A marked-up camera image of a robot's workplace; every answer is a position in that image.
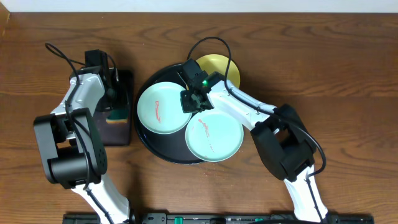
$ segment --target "black tray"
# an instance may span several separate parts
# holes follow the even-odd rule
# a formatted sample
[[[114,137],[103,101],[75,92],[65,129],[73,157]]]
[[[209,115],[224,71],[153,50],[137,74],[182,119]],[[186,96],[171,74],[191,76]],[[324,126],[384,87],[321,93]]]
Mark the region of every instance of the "black tray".
[[[177,73],[180,70],[181,64],[170,65],[156,72],[145,82],[139,90],[134,104],[134,126],[136,127],[139,139],[157,157],[176,164],[198,164],[204,161],[193,155],[185,142],[185,129],[187,125],[172,134],[157,134],[149,131],[142,125],[137,113],[138,100],[142,93],[151,85],[159,82],[174,82],[185,87],[185,83]]]

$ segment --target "sauce smear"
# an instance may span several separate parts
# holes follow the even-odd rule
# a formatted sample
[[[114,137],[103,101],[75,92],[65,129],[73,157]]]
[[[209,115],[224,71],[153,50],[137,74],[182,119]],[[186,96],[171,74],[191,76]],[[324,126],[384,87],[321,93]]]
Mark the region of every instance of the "sauce smear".
[[[160,121],[160,116],[159,116],[159,100],[157,100],[155,102],[156,108],[155,108],[155,112],[156,112],[156,119],[158,120],[159,123],[161,123]]]
[[[201,124],[202,124],[203,127],[205,128],[206,136],[207,136],[207,141],[209,142],[210,149],[211,149],[214,153],[216,153],[216,152],[213,150],[213,146],[211,146],[210,141],[209,141],[209,137],[210,137],[209,127],[208,127],[207,124],[204,123],[201,119],[199,119],[198,121],[201,122]]]

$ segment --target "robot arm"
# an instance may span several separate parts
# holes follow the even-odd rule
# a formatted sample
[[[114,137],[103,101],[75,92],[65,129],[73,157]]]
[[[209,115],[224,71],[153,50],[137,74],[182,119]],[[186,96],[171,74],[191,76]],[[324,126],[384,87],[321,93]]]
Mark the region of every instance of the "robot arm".
[[[80,86],[76,92],[73,93],[76,86],[76,77],[73,77],[63,101],[49,115],[40,116],[34,121],[45,175],[51,183],[59,183],[65,189],[72,189],[81,195],[99,215],[102,224],[128,222],[129,201],[106,175],[106,151],[92,117],[96,109],[110,110],[119,108],[123,103],[123,99],[117,96],[113,98],[118,94],[117,80],[109,77],[106,54],[99,50],[86,52],[86,68],[78,71],[78,78]],[[76,126],[83,142],[76,138],[76,130],[71,126],[75,121],[70,121],[66,116],[65,102],[71,94],[73,98],[69,112],[73,119],[84,126],[84,129]],[[70,146],[58,148],[57,144],[64,141],[69,141]],[[86,147],[88,159],[83,153],[82,144]],[[83,189],[86,182],[89,182],[88,187]]]
[[[276,108],[262,103],[237,89],[229,80],[227,85],[238,100],[227,91],[222,75],[213,73],[210,76],[202,71],[193,60],[183,64],[180,74],[187,83],[189,90],[181,92],[184,112],[201,112],[216,108],[236,118],[243,126],[251,131],[260,158],[267,169],[278,179],[283,180],[292,197],[295,216],[299,220],[321,222],[328,213],[323,205],[314,177],[310,177],[310,185],[318,210],[315,208],[311,190],[306,177],[314,171],[313,153],[316,147],[306,141],[297,129],[280,121],[270,118],[268,114],[258,112],[245,103],[253,105],[270,113],[290,118],[305,129],[299,116],[293,108],[284,105]],[[279,131],[288,131],[289,136],[279,142],[275,137]]]

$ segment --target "wood grain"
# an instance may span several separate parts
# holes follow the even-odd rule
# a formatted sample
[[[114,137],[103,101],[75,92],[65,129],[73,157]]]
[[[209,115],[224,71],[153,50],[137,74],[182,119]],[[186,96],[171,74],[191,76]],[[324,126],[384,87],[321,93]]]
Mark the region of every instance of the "wood grain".
[[[294,106],[325,148],[328,165],[317,184],[330,210],[398,222],[397,21],[396,14],[12,13],[0,49],[0,222],[60,223],[64,213],[92,212],[42,170],[32,122],[61,101],[70,74],[44,42],[76,60],[85,50],[107,51],[134,69],[136,94],[209,35],[230,44],[243,91]],[[209,41],[193,56],[213,53],[226,50]],[[141,212],[293,210],[247,131],[239,152],[219,163],[165,162],[136,133],[129,147],[107,154],[116,187]]]

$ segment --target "plate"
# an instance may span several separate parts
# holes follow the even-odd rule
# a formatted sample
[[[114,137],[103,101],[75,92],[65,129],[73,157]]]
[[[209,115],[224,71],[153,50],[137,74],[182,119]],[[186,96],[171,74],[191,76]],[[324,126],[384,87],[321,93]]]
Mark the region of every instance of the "plate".
[[[140,122],[157,134],[171,134],[182,129],[191,113],[183,113],[180,92],[184,87],[173,82],[160,82],[139,97],[137,112]]]
[[[206,110],[190,120],[185,141],[197,158],[219,162],[231,157],[241,147],[243,127],[235,118],[220,110]]]

